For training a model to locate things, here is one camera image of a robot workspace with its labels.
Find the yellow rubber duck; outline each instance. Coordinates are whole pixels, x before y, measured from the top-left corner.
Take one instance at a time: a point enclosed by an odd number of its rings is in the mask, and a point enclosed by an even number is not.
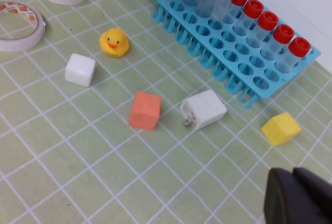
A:
[[[112,28],[99,38],[101,50],[111,57],[121,57],[129,50],[129,40],[122,29]]]

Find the block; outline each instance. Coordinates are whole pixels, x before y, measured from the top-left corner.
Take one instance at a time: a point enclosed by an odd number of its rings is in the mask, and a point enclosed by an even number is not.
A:
[[[209,89],[184,99],[180,111],[186,118],[185,126],[198,130],[221,119],[227,109],[215,92]]]
[[[66,67],[66,81],[88,87],[90,86],[95,60],[80,54],[72,54]]]
[[[129,125],[145,130],[153,130],[160,116],[161,97],[137,92],[129,114]]]
[[[261,131],[273,146],[277,146],[299,134],[301,127],[289,113],[283,113],[271,118]]]

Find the green grid mat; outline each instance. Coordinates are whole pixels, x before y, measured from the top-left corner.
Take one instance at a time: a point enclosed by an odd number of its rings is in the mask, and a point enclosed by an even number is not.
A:
[[[152,0],[20,1],[47,28],[31,50],[0,53],[1,224],[261,224],[271,167],[304,166],[332,181],[332,76],[318,63],[244,109],[150,18]],[[18,20],[0,15],[0,37],[31,31]],[[113,26],[130,38],[123,59],[99,49]],[[96,60],[91,87],[64,80],[72,53]],[[227,114],[186,129],[180,100],[207,89]],[[152,132],[127,125],[136,90],[162,96]],[[303,131],[273,148],[260,127],[285,111]]]

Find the orange cube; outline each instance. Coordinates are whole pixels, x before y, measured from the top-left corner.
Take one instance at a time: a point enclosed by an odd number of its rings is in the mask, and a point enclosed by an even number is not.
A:
[[[145,130],[153,130],[160,116],[160,106],[160,96],[136,92],[130,109],[129,125]]]

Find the yellow cube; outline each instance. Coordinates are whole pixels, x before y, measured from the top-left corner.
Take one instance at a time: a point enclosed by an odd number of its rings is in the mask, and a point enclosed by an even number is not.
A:
[[[271,118],[261,131],[273,146],[277,146],[299,134],[301,127],[289,113],[283,113]]]

